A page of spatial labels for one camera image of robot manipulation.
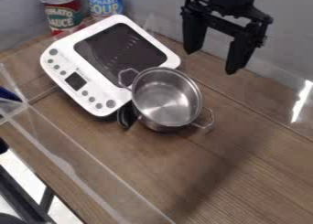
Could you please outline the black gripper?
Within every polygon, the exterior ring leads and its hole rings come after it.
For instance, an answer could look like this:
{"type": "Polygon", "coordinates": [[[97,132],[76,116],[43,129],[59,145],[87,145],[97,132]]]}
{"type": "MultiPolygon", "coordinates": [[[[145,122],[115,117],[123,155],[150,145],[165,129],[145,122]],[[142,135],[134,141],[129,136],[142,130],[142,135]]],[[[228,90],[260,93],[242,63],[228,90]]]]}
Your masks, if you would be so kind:
{"type": "Polygon", "coordinates": [[[182,7],[182,37],[187,54],[197,52],[205,44],[206,21],[217,13],[221,17],[246,18],[252,23],[237,32],[230,43],[225,71],[236,74],[248,66],[256,48],[264,45],[266,38],[262,27],[268,27],[274,18],[261,11],[254,0],[186,0],[182,7]]]}

